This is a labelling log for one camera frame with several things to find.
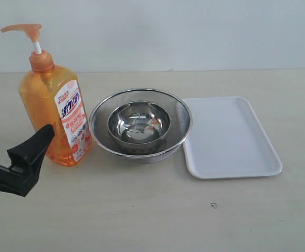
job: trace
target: dish soap bottle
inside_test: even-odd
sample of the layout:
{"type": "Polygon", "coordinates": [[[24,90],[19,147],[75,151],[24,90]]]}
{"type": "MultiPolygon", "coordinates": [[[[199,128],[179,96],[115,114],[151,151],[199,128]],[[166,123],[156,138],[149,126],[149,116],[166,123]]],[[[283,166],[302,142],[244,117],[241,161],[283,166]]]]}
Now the dish soap bottle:
{"type": "Polygon", "coordinates": [[[55,65],[51,54],[41,49],[40,29],[40,24],[19,24],[1,31],[24,31],[32,40],[32,70],[23,77],[19,95],[35,131],[46,124],[53,126],[55,136],[46,156],[55,163],[72,166],[92,146],[78,77],[70,69],[55,65]]]}

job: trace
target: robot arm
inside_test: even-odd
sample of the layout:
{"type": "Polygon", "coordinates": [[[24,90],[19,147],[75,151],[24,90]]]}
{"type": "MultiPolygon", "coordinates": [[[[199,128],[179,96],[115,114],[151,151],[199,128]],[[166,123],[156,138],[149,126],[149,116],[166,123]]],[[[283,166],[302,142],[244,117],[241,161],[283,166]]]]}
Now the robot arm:
{"type": "Polygon", "coordinates": [[[39,180],[45,153],[54,137],[51,124],[45,125],[31,138],[7,150],[10,167],[0,165],[0,191],[25,197],[39,180]]]}

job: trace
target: stainless steel colander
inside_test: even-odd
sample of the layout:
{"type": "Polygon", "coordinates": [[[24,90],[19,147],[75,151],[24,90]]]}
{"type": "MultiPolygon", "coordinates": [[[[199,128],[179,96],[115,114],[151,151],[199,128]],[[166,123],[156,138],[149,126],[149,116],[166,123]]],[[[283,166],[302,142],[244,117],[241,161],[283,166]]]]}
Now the stainless steel colander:
{"type": "Polygon", "coordinates": [[[134,163],[148,164],[165,159],[181,146],[191,131],[192,115],[185,102],[170,93],[147,88],[129,89],[101,101],[89,117],[89,126],[94,141],[106,151],[134,163]],[[135,101],[156,103],[164,108],[170,117],[171,126],[166,144],[152,154],[125,154],[109,136],[107,125],[109,116],[122,105],[135,101]]]}

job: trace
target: bowl rim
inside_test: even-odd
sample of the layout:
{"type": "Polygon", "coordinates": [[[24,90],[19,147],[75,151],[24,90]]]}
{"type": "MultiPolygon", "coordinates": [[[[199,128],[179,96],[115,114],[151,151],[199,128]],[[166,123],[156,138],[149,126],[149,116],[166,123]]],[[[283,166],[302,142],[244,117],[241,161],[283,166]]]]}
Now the bowl rim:
{"type": "Polygon", "coordinates": [[[95,107],[94,109],[92,110],[90,116],[89,116],[89,120],[88,120],[88,125],[89,125],[89,131],[90,131],[90,134],[93,138],[93,140],[96,142],[96,144],[100,147],[102,147],[104,150],[114,154],[114,155],[117,155],[117,156],[122,156],[124,158],[130,158],[130,159],[145,159],[145,158],[153,158],[155,156],[159,156],[159,155],[162,155],[162,154],[165,154],[169,151],[171,151],[172,149],[178,147],[179,145],[181,145],[185,140],[186,138],[188,137],[188,135],[190,134],[191,132],[191,129],[192,129],[192,125],[193,125],[193,117],[192,117],[192,113],[190,111],[190,108],[187,106],[187,104],[182,100],[180,99],[179,97],[167,92],[167,91],[163,91],[163,90],[160,90],[160,89],[154,89],[154,88],[130,88],[130,89],[124,89],[124,90],[121,90],[119,92],[116,92],[116,93],[113,93],[111,94],[110,96],[104,98],[102,101],[100,101],[95,107]],[[156,152],[156,153],[152,153],[152,154],[147,154],[147,155],[128,155],[128,154],[124,154],[124,153],[121,153],[121,152],[117,152],[117,151],[114,151],[106,146],[104,146],[94,135],[93,133],[93,125],[92,125],[92,119],[95,115],[95,112],[100,108],[100,106],[102,104],[104,104],[106,101],[108,101],[109,99],[115,97],[115,96],[118,96],[120,94],[123,94],[123,93],[128,93],[128,92],[133,92],[133,91],[152,91],[152,92],[159,92],[159,93],[162,93],[164,95],[168,95],[172,98],[174,98],[175,100],[177,100],[187,111],[188,113],[188,116],[190,118],[190,125],[188,126],[188,130],[187,132],[184,134],[184,136],[176,143],[174,144],[173,146],[171,146],[170,148],[168,149],[165,149],[163,151],[160,151],[160,152],[156,152]]]}
{"type": "Polygon", "coordinates": [[[146,101],[143,101],[143,100],[139,100],[139,101],[132,101],[132,102],[128,102],[128,103],[125,103],[123,105],[120,105],[118,108],[116,108],[114,111],[111,112],[111,114],[108,116],[108,119],[107,119],[107,128],[108,128],[108,133],[113,137],[115,138],[117,141],[121,142],[121,143],[124,143],[124,144],[127,144],[129,146],[144,146],[144,145],[150,145],[152,143],[156,143],[158,141],[160,141],[162,138],[164,138],[166,135],[169,134],[169,131],[171,129],[171,119],[170,119],[170,116],[169,116],[169,113],[166,111],[166,109],[164,109],[162,106],[160,106],[159,104],[155,103],[155,102],[151,102],[149,101],[148,103],[151,103],[151,104],[154,104],[158,107],[160,107],[161,109],[164,110],[165,114],[167,115],[167,118],[169,120],[169,125],[166,129],[166,131],[160,135],[157,139],[151,141],[151,142],[147,142],[147,143],[128,143],[128,142],[125,142],[119,138],[117,138],[110,130],[110,127],[109,127],[109,121],[110,121],[110,118],[112,117],[112,115],[115,113],[115,111],[117,111],[118,109],[120,109],[122,106],[125,106],[125,105],[129,105],[129,104],[132,104],[132,103],[136,103],[136,102],[146,102],[146,101]]]}

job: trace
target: white pump tube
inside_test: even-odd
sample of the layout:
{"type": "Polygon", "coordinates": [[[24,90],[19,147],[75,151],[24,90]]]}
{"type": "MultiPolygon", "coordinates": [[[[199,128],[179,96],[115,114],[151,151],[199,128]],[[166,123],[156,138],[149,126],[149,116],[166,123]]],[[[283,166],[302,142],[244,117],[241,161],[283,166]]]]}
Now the white pump tube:
{"type": "Polygon", "coordinates": [[[34,42],[33,45],[35,47],[36,54],[41,54],[41,47],[40,47],[39,42],[34,42]]]}

